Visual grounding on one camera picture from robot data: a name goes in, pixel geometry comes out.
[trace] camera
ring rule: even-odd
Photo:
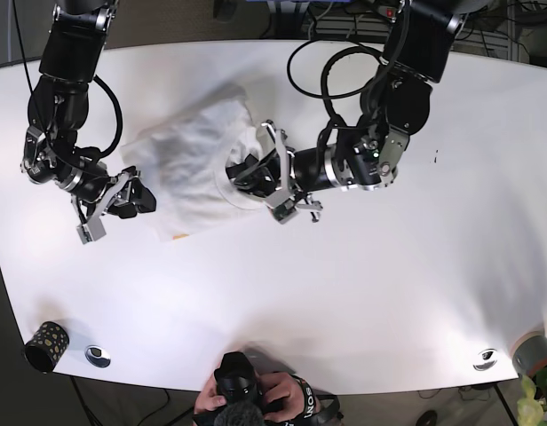
[[[217,381],[217,394],[226,398],[226,406],[249,401],[257,406],[262,414],[280,411],[283,408],[283,403],[279,399],[264,406],[264,392],[254,366],[241,352],[227,353],[222,358],[220,367],[214,371],[214,378]],[[212,426],[214,420],[226,406],[216,411],[196,414],[193,416],[193,420],[198,426]]]

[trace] black cup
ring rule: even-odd
[[[25,344],[25,358],[34,369],[50,373],[59,363],[70,339],[68,333],[56,322],[45,322],[33,338]]]

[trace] white tabletop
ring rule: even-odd
[[[285,75],[298,42],[168,44],[106,51],[98,73],[123,108],[123,143],[227,84],[258,120],[297,149],[314,145],[322,102]],[[296,79],[316,91],[327,58],[312,45]],[[375,72],[355,55],[331,91]],[[30,66],[37,82],[37,64]],[[105,147],[112,106],[96,85],[80,146]],[[0,70],[0,265],[24,340],[45,320],[71,344],[56,371],[198,390],[222,354],[258,347],[313,386],[339,394],[411,391],[515,377],[506,348],[547,312],[547,70],[452,54],[431,117],[375,193],[319,193],[319,224],[266,212],[162,243],[144,217],[105,217],[107,237],[83,246],[67,193],[20,173],[28,89],[22,67]],[[355,122],[358,99],[336,102]],[[112,174],[121,158],[107,159]],[[113,362],[98,369],[83,349]],[[502,354],[487,372],[477,354]]]

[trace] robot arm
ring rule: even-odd
[[[110,177],[100,161],[114,152],[122,135],[122,111],[114,93],[95,75],[117,0],[59,0],[28,104],[29,128],[21,164],[36,184],[50,180],[72,195],[83,243],[106,234],[100,216],[120,218],[155,211],[156,200],[134,167]],[[88,87],[94,81],[115,107],[117,130],[105,151],[76,146],[88,115]]]
[[[234,185],[263,198],[274,218],[284,223],[297,209],[306,209],[314,222],[319,220],[322,205],[313,200],[315,191],[333,187],[373,191],[392,184],[410,137],[427,121],[430,83],[440,81],[462,25],[458,15],[424,0],[405,2],[382,53],[366,46],[345,49],[323,69],[321,95],[314,96],[323,100],[329,123],[317,147],[295,152],[286,145],[285,132],[266,122],[275,149],[235,176]],[[329,95],[329,71],[340,59],[367,52],[380,66],[361,94],[361,118],[350,126],[333,107],[336,97]],[[328,145],[333,130],[337,142]]]

